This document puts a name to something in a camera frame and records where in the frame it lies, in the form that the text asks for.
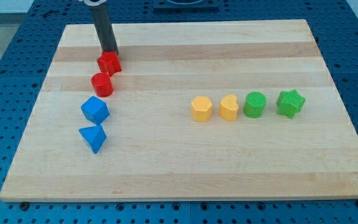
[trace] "3d printed block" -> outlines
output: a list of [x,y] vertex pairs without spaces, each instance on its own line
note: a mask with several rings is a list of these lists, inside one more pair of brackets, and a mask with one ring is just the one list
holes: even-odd
[[104,133],[101,125],[81,128],[80,134],[84,137],[84,140],[88,143],[89,147],[95,154],[99,152],[100,147],[106,139],[106,134]]
[[206,96],[197,96],[191,102],[191,115],[195,121],[206,122],[212,114],[212,102]]
[[98,65],[100,72],[108,73],[110,77],[116,72],[121,72],[121,65],[115,51],[102,51],[102,55],[98,58]]
[[296,113],[302,110],[306,99],[298,94],[297,90],[281,91],[277,100],[277,114],[293,119]]
[[110,115],[106,103],[95,96],[91,96],[91,98],[82,104],[81,110],[85,118],[96,125],[102,123]]
[[249,93],[244,104],[244,114],[250,118],[259,118],[264,112],[265,105],[265,95],[259,92]]
[[234,121],[237,118],[239,105],[237,104],[236,95],[227,95],[221,100],[219,115],[227,121]]

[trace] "wooden cutting board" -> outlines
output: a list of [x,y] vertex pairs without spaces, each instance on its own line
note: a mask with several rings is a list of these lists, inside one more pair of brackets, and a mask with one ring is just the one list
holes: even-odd
[[[78,130],[101,53],[93,25],[66,26],[2,188],[7,202],[358,198],[358,136],[305,20],[114,25],[123,72],[103,100],[94,155]],[[306,98],[277,115],[280,91]],[[267,97],[244,116],[246,94]],[[236,121],[219,101],[238,97]],[[207,123],[190,102],[213,102]]]

